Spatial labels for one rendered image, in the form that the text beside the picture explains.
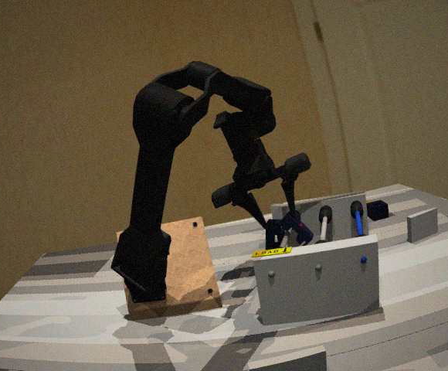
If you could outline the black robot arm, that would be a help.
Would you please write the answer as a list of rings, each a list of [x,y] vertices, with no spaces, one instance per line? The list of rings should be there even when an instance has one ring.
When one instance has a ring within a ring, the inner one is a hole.
[[[177,90],[204,91],[196,100]],[[276,127],[271,90],[243,77],[231,77],[210,64],[191,61],[154,78],[137,94],[133,127],[140,144],[129,227],[119,236],[111,269],[124,278],[134,303],[165,300],[171,235],[161,230],[175,149],[190,135],[217,94],[242,112],[223,111],[213,128],[222,129],[231,150],[271,133]],[[275,165],[260,149],[237,155],[233,180],[240,193],[260,189]],[[164,298],[162,298],[164,297]],[[136,300],[136,301],[134,301]]]

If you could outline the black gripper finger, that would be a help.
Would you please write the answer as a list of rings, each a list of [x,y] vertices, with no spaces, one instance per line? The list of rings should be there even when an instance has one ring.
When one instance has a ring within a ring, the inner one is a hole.
[[[293,218],[295,217],[294,181],[297,180],[297,177],[298,174],[295,177],[286,180],[285,182],[282,181],[281,183]]]
[[[240,206],[244,208],[264,229],[266,229],[266,221],[252,193],[248,193],[248,196],[245,199],[233,203],[232,206]]]

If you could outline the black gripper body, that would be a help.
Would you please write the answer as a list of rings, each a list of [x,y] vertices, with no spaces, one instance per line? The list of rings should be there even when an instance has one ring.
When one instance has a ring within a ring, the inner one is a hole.
[[[237,158],[239,158],[239,157],[236,158],[237,155],[243,154],[244,158],[250,158],[254,156],[253,150],[257,149],[260,149],[260,151],[264,155],[267,155],[262,141],[260,140],[260,138],[258,138],[247,145],[233,149],[232,150],[233,158],[237,163]],[[303,173],[310,168],[311,168],[310,159],[306,154],[301,152],[300,154],[287,159],[284,162],[284,165],[275,168],[274,174],[266,177],[266,182],[278,179],[279,177],[281,177],[285,182],[286,180],[291,179],[295,177],[297,174]],[[247,196],[248,196],[247,192],[240,193],[237,185],[234,182],[232,182],[214,191],[214,193],[212,194],[212,202],[214,207],[217,209],[221,206],[231,203],[231,201],[232,203],[236,203],[242,199],[245,199]]]

